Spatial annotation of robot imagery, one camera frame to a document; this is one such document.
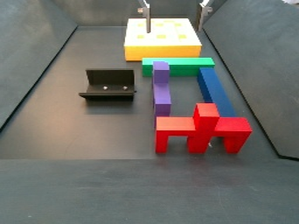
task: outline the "red block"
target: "red block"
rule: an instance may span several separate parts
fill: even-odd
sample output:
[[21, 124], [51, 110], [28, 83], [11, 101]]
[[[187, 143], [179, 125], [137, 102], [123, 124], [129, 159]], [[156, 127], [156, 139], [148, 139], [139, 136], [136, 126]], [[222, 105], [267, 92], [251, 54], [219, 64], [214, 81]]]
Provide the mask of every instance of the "red block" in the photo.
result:
[[220, 119], [216, 105], [214, 103], [196, 103], [192, 119], [196, 134], [195, 136], [188, 136], [188, 150], [190, 153], [204, 153]]
[[252, 129], [244, 117], [222, 117], [214, 131], [214, 136], [223, 137], [227, 153], [239, 153], [251, 132]]
[[191, 117], [156, 117], [155, 127], [155, 152], [166, 153], [168, 136], [194, 136], [195, 127], [194, 120]]
[[223, 137], [227, 153], [238, 153], [251, 132], [246, 118], [220, 117], [215, 103], [198, 103], [192, 117], [156, 117], [155, 152], [167, 152], [170, 136], [187, 136], [190, 153], [204, 153], [212, 137]]

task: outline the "green block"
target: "green block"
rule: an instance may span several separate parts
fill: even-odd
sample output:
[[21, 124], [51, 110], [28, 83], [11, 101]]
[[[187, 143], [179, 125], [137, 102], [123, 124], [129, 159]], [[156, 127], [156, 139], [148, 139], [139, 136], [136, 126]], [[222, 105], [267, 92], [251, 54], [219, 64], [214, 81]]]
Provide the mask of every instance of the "green block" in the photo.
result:
[[171, 76], [198, 75], [200, 67], [215, 67], [212, 58], [143, 58], [143, 76], [152, 76], [155, 61], [168, 63]]
[[[143, 71], [144, 76], [151, 77], [152, 76], [152, 69], [147, 69]], [[199, 69], [190, 69], [190, 70], [174, 70], [171, 69], [171, 76], [198, 76], [199, 75]]]

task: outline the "gray floor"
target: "gray floor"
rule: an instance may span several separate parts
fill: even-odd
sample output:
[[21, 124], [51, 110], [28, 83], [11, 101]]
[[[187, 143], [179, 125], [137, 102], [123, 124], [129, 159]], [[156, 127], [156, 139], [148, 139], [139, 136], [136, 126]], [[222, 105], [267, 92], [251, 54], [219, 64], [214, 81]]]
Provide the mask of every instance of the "gray floor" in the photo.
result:
[[[236, 112], [254, 134], [238, 155], [212, 139], [190, 155], [172, 138], [155, 155], [151, 79], [125, 63], [124, 27], [80, 27], [0, 135], [3, 223], [298, 223], [299, 164], [282, 160], [211, 43]], [[132, 67], [132, 103], [85, 103], [85, 68]], [[171, 78], [172, 115], [202, 102], [194, 77]]]

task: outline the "gray wall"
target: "gray wall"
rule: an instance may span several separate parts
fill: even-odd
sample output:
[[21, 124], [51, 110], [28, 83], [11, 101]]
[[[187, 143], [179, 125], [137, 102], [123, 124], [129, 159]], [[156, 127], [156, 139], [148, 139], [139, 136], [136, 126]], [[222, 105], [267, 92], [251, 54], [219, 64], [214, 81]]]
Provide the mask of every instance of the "gray wall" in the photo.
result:
[[[79, 25], [127, 26], [129, 18], [140, 18], [137, 0], [52, 0]], [[215, 10], [227, 0], [215, 0]], [[198, 0], [147, 0], [154, 18], [188, 18], [195, 23]]]
[[299, 158], [298, 21], [299, 10], [280, 0], [228, 0], [204, 25], [275, 149], [292, 158]]
[[76, 24], [48, 0], [0, 0], [0, 129]]

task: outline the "toy block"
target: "toy block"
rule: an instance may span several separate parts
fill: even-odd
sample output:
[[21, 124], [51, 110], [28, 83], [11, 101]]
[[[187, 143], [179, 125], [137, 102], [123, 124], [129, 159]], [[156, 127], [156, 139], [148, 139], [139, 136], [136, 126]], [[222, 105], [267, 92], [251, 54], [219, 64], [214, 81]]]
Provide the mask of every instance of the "toy block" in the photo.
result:
[[172, 107], [168, 83], [154, 84], [154, 126], [158, 116], [170, 116]]
[[192, 117], [156, 117], [155, 152], [167, 152], [170, 136], [187, 136], [190, 153], [204, 153], [212, 137], [223, 137], [227, 153], [238, 153], [251, 132], [246, 118], [220, 117], [215, 103], [198, 103]]
[[195, 135], [194, 120], [191, 117], [156, 117], [155, 152], [166, 153], [170, 136]]
[[214, 136], [223, 137], [227, 153], [239, 153], [252, 129], [244, 117], [222, 117], [219, 119]]
[[125, 29], [125, 60], [143, 58], [200, 57], [202, 42], [188, 18], [152, 18], [151, 32], [145, 20], [129, 18]]
[[171, 76], [198, 76], [202, 67], [215, 67], [212, 58], [143, 58], [143, 76], [152, 76], [155, 61], [168, 63]]
[[214, 68], [200, 68], [198, 82], [204, 102], [216, 103], [220, 116], [235, 117], [236, 113]]
[[187, 138], [190, 153], [206, 152], [219, 119], [220, 114], [214, 103], [196, 103], [192, 115], [196, 135]]
[[170, 82], [170, 66], [163, 61], [154, 62], [154, 84]]

